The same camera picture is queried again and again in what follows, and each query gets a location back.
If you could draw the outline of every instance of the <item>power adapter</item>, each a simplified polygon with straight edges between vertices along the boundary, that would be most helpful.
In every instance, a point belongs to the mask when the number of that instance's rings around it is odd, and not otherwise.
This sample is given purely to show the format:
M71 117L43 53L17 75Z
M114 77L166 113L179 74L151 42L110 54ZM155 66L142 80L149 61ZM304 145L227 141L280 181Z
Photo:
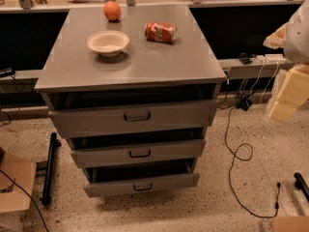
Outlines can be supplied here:
M252 104L253 102L250 100L250 99L248 99L248 98L245 98L245 99L242 99L239 103L238 103L238 105L236 106L236 108L237 109L242 109L242 110L244 110L244 111L247 111L249 108L250 108L250 106L251 106L251 104Z

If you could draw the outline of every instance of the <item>black metal bar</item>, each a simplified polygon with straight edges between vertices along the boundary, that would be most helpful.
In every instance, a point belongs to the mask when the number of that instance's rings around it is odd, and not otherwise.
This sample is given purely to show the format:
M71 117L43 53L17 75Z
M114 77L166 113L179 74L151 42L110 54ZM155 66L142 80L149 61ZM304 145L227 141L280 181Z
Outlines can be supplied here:
M51 201L51 194L50 194L51 193L51 181L52 181L52 176L53 176L53 166L54 166L56 148L57 148L57 134L53 132L50 136L44 189L42 193L42 204L43 205L48 205L50 204L50 201Z
M301 174L299 174L299 173L295 173L294 177L296 178L295 186L298 189L302 190L303 194L307 198L307 201L309 202L309 188L308 188L306 182L304 181L304 179L302 178Z

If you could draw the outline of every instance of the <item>red can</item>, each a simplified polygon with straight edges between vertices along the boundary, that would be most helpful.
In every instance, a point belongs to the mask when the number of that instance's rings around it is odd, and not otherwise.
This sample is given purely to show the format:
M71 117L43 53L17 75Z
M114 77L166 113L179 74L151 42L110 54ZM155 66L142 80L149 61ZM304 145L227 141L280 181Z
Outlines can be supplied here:
M145 25L147 40L160 43L173 43L176 39L177 27L173 24L148 22Z

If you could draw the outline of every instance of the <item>drawer handle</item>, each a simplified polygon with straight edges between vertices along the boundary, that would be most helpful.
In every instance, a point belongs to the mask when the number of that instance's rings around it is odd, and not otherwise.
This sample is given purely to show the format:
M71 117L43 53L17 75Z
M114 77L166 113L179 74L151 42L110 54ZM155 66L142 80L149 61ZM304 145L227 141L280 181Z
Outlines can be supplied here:
M145 155L134 155L131 151L128 152L128 155L132 158L132 159L138 159L138 158L147 158L152 154L151 150L148 150L148 153Z
M133 188L135 191L143 191L143 190L150 190L153 188L153 183L150 183L148 187L145 187L145 188L137 188L136 185L134 184L133 185Z
M142 117L142 116L126 116L126 114L124 115L124 119L127 121L127 122L136 122L136 121L145 121L145 120L150 120L152 117L152 114L149 112L147 113L147 115L145 117Z

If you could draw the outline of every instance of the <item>bowl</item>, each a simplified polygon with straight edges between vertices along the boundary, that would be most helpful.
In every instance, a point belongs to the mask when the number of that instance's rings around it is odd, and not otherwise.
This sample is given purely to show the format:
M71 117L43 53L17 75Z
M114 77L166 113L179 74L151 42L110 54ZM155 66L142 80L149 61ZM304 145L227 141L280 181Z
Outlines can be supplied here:
M115 57L128 43L129 38L123 32L106 30L89 37L87 46L104 57Z

